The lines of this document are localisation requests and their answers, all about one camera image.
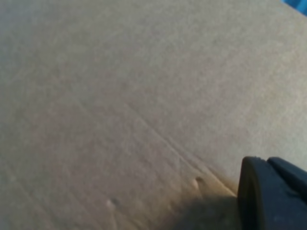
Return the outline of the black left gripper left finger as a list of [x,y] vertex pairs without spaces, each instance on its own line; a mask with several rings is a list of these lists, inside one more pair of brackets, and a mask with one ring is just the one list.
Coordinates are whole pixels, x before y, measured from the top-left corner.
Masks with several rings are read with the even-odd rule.
[[267,160],[243,158],[237,203],[244,230],[307,228],[307,199],[302,199]]

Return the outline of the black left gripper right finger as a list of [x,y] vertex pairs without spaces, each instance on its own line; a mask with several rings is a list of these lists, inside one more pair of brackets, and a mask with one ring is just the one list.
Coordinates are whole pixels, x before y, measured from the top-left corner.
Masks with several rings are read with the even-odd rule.
[[267,162],[302,199],[307,198],[306,171],[279,157],[270,157]]

